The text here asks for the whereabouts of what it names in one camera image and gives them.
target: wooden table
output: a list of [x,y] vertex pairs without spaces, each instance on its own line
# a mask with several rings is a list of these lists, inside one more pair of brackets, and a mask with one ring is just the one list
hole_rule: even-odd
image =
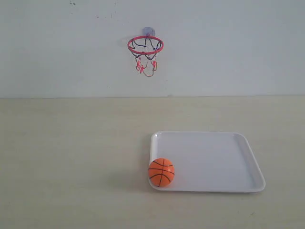
[[[159,130],[244,134],[259,194],[158,192]],[[303,229],[305,97],[0,100],[1,229]]]

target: basketball hoop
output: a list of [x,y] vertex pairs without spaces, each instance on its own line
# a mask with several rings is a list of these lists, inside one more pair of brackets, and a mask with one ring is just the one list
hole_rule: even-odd
[[[163,41],[153,36],[139,36],[128,41],[127,47],[135,57],[136,70],[147,77],[153,76],[158,65],[156,61],[157,54],[161,52],[164,47]],[[146,64],[145,60],[141,60],[141,56],[143,55],[147,59]]]

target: white wall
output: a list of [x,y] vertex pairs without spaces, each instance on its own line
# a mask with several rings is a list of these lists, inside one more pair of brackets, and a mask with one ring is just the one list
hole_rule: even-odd
[[[305,94],[303,0],[1,0],[0,97]],[[152,26],[158,71],[126,48]]]

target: small basketball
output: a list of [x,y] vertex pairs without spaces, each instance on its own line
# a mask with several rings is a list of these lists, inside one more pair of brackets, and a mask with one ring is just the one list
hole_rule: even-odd
[[148,177],[151,183],[157,187],[169,185],[175,176],[175,168],[170,160],[158,158],[150,163]]

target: plastic tray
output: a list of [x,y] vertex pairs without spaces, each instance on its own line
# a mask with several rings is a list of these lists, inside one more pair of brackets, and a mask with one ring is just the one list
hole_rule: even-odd
[[259,192],[265,188],[249,143],[238,133],[157,132],[152,135],[149,163],[160,157],[175,166],[169,186],[149,182],[160,191]]

